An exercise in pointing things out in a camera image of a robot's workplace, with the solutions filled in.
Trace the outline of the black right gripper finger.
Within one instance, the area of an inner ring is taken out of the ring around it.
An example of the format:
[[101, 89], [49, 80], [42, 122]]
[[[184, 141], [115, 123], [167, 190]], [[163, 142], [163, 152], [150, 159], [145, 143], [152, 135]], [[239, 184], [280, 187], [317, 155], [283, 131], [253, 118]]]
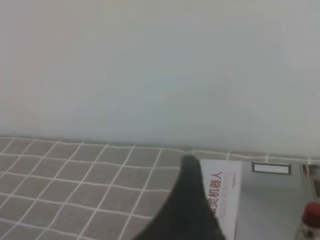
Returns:
[[200, 161], [184, 155], [174, 187], [154, 219], [136, 240], [224, 240], [208, 205]]

